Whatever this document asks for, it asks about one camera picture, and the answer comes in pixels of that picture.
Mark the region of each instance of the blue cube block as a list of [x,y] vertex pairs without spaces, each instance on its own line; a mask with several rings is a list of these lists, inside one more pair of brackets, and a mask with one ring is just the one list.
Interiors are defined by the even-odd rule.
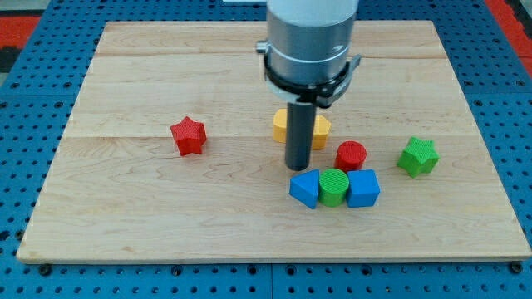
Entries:
[[290,179],[290,195],[309,208],[316,208],[319,191],[319,169],[299,174]]
[[360,208],[375,205],[381,192],[375,171],[372,169],[350,171],[347,177],[349,178],[347,206]]

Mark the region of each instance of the yellow block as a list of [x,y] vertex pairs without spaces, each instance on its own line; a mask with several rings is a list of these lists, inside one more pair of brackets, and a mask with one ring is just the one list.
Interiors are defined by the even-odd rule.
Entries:
[[[286,108],[279,109],[273,117],[273,140],[286,143]],[[313,150],[323,150],[327,143],[327,137],[331,129],[331,122],[324,116],[317,115],[314,122]]]

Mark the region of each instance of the wooden board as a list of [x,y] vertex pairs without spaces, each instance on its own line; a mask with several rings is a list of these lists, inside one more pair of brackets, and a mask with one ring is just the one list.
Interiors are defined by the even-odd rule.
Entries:
[[[531,255],[431,22],[357,22],[362,53],[329,110],[332,167],[362,142],[377,206],[310,210],[292,199],[285,104],[264,84],[263,22],[110,22],[17,256],[26,263],[443,262]],[[181,158],[169,126],[205,123]],[[441,161],[411,179],[395,164],[412,135]]]

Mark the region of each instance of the red surface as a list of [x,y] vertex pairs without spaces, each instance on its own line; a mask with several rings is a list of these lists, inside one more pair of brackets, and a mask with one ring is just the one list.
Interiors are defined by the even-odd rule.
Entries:
[[201,145],[207,141],[203,123],[186,116],[179,124],[170,127],[181,156],[201,154]]
[[360,170],[366,160],[366,149],[356,141],[346,141],[338,146],[334,168],[347,173]]
[[485,3],[525,66],[529,76],[532,76],[532,40],[526,36],[523,24],[515,18],[514,10],[505,3],[505,0],[485,0]]
[[0,17],[0,48],[23,49],[41,17]]

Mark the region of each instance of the blue pegboard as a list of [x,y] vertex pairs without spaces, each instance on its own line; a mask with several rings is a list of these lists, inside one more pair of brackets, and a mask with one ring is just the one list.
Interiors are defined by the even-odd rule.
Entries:
[[[532,266],[26,266],[14,257],[107,21],[264,20],[216,0],[52,0],[0,89],[0,297],[532,297]],[[432,20],[529,242],[532,82],[482,1],[376,0],[365,20]]]

